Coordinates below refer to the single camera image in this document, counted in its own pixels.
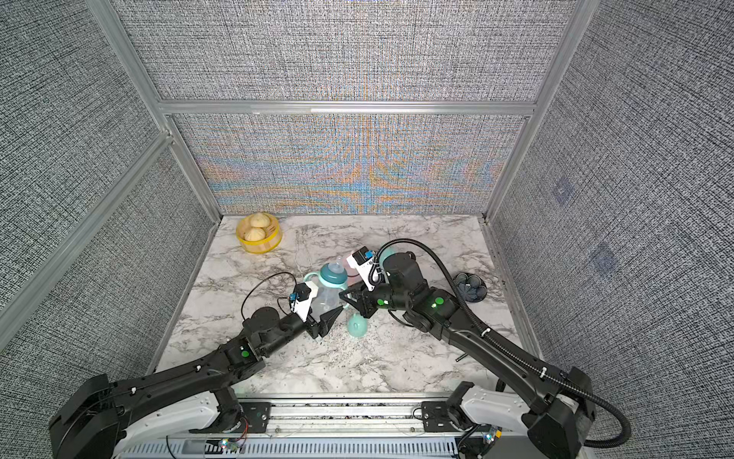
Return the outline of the mint bottle cap front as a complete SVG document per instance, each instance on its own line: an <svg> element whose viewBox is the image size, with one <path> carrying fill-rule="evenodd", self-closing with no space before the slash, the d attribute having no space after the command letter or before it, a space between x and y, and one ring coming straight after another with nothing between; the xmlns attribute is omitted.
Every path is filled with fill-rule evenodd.
<svg viewBox="0 0 734 459"><path fill-rule="evenodd" d="M384 261L389 257L393 256L393 254L396 253L396 250L393 248L387 248L385 249L382 254L380 255L380 264L383 264Z"/></svg>

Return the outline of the clear bottle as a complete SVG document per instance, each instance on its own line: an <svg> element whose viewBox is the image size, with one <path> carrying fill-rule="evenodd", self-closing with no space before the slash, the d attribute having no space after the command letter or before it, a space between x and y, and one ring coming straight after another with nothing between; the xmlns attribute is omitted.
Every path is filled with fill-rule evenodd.
<svg viewBox="0 0 734 459"><path fill-rule="evenodd" d="M311 303L311 312L317 321L321 316L343 307L343 301L339 294L343 291L341 287L317 286L317 296Z"/></svg>

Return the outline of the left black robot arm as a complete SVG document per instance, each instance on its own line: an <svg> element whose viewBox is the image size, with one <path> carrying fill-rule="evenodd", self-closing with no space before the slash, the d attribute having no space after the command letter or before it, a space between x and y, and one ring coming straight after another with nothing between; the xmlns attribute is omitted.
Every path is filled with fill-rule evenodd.
<svg viewBox="0 0 734 459"><path fill-rule="evenodd" d="M133 426L148 415L170 409L194 396L212 397L213 418L195 433L216 433L237 426L242 409L233 386L250 378L271 357L303 333L325 337L342 313L336 308L319 319L271 307L257 309L242 331L204 357L151 375L112 382L105 374L87 379L49 422L55 458L113 457L134 437Z"/></svg>

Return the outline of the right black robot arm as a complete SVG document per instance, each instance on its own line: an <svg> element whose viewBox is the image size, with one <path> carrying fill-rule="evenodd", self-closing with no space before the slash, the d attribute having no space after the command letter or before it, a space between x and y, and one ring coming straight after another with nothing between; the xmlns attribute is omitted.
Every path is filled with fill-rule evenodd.
<svg viewBox="0 0 734 459"><path fill-rule="evenodd" d="M412 252L397 252L378 263L376 254L361 249L347 263L361 281L340 296L365 319L380 309L403 312L413 328L463 351L521 400L515 405L493 404L492 392L463 382L447 401L455 426L470 430L491 425L526 432L548 458L575 458L590 445L588 435L600 403L583 371L576 367L564 371L504 338L456 294L430 286Z"/></svg>

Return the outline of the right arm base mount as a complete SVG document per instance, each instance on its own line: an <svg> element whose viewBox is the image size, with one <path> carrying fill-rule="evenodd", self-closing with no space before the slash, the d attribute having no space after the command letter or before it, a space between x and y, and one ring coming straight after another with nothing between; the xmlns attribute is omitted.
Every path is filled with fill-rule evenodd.
<svg viewBox="0 0 734 459"><path fill-rule="evenodd" d="M419 412L424 431L429 433L465 432L474 426L474 422L444 401L423 401Z"/></svg>

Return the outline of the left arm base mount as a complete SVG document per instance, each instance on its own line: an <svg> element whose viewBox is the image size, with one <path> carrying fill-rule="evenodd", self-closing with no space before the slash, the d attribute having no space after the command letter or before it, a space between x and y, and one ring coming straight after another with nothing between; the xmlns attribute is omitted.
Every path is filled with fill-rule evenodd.
<svg viewBox="0 0 734 459"><path fill-rule="evenodd" d="M196 434L242 434L265 433L271 418L270 402L241 402L240 407L230 407L220 413L214 422L206 428L189 430Z"/></svg>

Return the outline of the pink bottle cap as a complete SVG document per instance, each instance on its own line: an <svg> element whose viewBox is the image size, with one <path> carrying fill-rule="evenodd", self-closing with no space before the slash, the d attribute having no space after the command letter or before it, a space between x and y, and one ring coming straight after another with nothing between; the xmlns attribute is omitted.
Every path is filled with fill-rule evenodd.
<svg viewBox="0 0 734 459"><path fill-rule="evenodd" d="M344 267L344 270L347 273L347 278L348 278L347 283L349 285L361 280L361 275L359 274L359 272L356 269L350 266L347 257L342 259L342 266Z"/></svg>

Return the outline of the mint bottle cap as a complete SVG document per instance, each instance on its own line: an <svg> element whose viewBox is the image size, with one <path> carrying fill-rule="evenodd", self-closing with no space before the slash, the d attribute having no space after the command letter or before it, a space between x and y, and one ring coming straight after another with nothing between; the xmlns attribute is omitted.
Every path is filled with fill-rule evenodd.
<svg viewBox="0 0 734 459"><path fill-rule="evenodd" d="M346 325L349 335L357 339L364 337L369 328L367 319L359 314L352 315L352 317L347 319Z"/></svg>
<svg viewBox="0 0 734 459"><path fill-rule="evenodd" d="M393 248L387 248L385 249L382 254L380 255L380 264L383 264L384 261L389 257L393 256L393 254L396 253L396 250Z"/></svg>

